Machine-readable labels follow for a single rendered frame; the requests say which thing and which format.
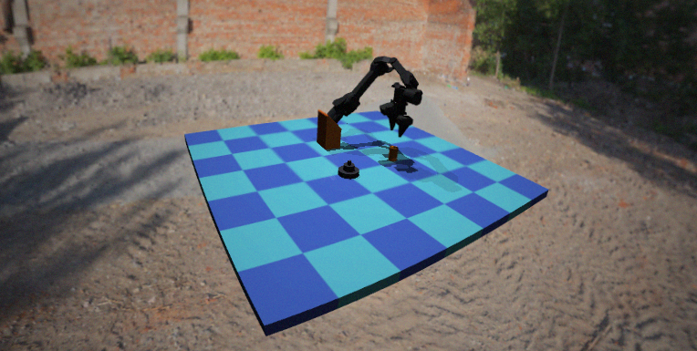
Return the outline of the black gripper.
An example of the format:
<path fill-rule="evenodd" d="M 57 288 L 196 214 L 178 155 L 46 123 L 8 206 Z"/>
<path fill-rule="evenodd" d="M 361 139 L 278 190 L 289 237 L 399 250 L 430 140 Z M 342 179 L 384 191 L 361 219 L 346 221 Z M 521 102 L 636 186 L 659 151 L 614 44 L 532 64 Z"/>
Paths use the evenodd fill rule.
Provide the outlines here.
<path fill-rule="evenodd" d="M 397 114 L 391 113 L 388 116 L 390 120 L 390 129 L 393 130 L 395 123 L 398 124 L 398 137 L 400 138 L 404 131 L 411 125 L 413 125 L 413 119 L 410 116 L 404 116 L 407 115 L 406 106 L 408 106 L 408 103 L 405 100 L 397 100 L 393 99 L 392 102 L 396 102 L 397 105 Z M 396 122 L 397 121 L 397 122 Z"/>

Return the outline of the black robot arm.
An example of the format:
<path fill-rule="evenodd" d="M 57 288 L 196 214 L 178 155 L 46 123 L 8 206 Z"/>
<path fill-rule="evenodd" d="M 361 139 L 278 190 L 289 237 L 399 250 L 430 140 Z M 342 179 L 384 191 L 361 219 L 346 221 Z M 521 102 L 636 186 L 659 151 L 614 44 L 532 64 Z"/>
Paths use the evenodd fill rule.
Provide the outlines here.
<path fill-rule="evenodd" d="M 391 67 L 388 67 L 386 63 L 391 64 Z M 406 71 L 396 57 L 376 57 L 370 64 L 369 72 L 366 76 L 351 92 L 345 94 L 342 98 L 335 99 L 332 103 L 335 107 L 331 108 L 327 114 L 338 123 L 343 116 L 348 116 L 360 106 L 359 99 L 370 87 L 376 77 L 383 76 L 385 73 L 390 73 L 392 69 L 396 69 L 400 75 L 401 82 L 405 85 L 403 86 L 399 82 L 395 82 L 395 84 L 392 85 L 392 87 L 395 88 L 393 98 L 405 100 L 406 102 L 419 106 L 421 104 L 421 95 L 423 92 L 417 89 L 419 83 L 415 76 L 410 71 Z M 392 99 L 389 103 L 380 106 L 380 112 L 386 116 L 391 113 L 397 114 L 397 111 L 396 102 L 394 101 L 393 103 Z"/>

